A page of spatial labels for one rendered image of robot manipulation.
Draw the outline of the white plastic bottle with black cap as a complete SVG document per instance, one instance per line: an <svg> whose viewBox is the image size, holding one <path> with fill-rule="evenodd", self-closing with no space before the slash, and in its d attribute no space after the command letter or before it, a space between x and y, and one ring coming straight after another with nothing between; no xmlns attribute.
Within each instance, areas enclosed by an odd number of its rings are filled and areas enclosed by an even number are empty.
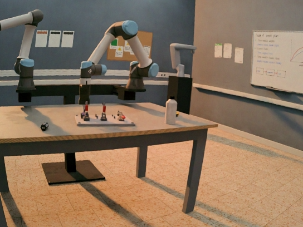
<svg viewBox="0 0 303 227"><path fill-rule="evenodd" d="M176 113L177 113L177 102L175 96L170 96L170 99L166 102L165 109L165 124L175 124Z"/></svg>

